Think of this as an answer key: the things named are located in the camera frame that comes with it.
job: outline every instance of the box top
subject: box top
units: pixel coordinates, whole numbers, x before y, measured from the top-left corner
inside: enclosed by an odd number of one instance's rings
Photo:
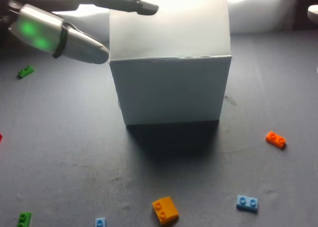
[[[143,16],[111,10],[111,60],[231,55],[227,0],[156,0]]]

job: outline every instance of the orange lego brick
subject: orange lego brick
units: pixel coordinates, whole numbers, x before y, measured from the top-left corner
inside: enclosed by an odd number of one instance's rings
[[[270,131],[267,136],[266,136],[266,141],[268,141],[269,143],[271,143],[272,145],[280,148],[280,149],[284,149],[285,147],[285,143],[286,143],[286,139],[283,138],[282,136],[277,135],[276,133]]]
[[[179,217],[179,213],[169,196],[153,202],[153,208],[161,225],[175,221]]]

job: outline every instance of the lego stud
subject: lego stud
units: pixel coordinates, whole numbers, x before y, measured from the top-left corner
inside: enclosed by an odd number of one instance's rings
[[[160,210],[161,209],[161,204],[160,204],[160,202],[157,202],[156,203],[156,210],[158,211],[158,210]]]
[[[25,214],[25,213],[22,213],[22,214],[20,215],[20,220],[24,221],[25,218],[26,218],[26,214]]]
[[[164,211],[161,211],[161,212],[160,212],[160,218],[161,218],[161,219],[164,219],[164,218],[165,218],[165,212],[164,212]]]
[[[103,221],[102,220],[98,220],[97,221],[97,226],[98,227],[103,227]]]
[[[245,197],[242,196],[242,197],[239,199],[239,202],[240,202],[241,205],[245,205],[245,203],[246,203]]]
[[[256,206],[256,200],[251,199],[251,201],[249,202],[250,206],[255,207]]]

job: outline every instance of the green light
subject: green light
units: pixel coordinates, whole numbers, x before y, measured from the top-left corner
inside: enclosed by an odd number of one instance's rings
[[[24,22],[21,25],[21,32],[26,36],[35,36],[37,33],[36,25],[31,22]]]
[[[50,42],[40,37],[34,40],[34,46],[38,49],[48,50],[50,48]]]

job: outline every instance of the red lego brick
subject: red lego brick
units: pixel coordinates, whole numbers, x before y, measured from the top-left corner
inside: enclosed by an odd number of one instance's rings
[[[270,131],[266,136],[266,141],[272,145],[278,147],[279,149],[284,149],[286,146],[286,139],[282,136],[277,135],[276,133]]]

